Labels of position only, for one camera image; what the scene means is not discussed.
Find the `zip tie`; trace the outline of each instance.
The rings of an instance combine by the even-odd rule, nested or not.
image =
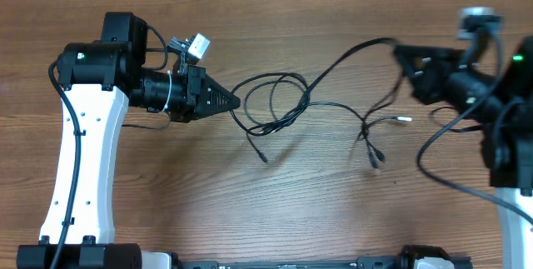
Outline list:
[[[172,92],[172,73],[170,70],[167,70],[168,73],[168,79],[170,82],[170,85],[168,85],[168,96],[167,96],[167,102],[165,102],[165,107],[163,107],[163,112],[165,112],[168,109],[168,101],[170,101],[170,93]]]

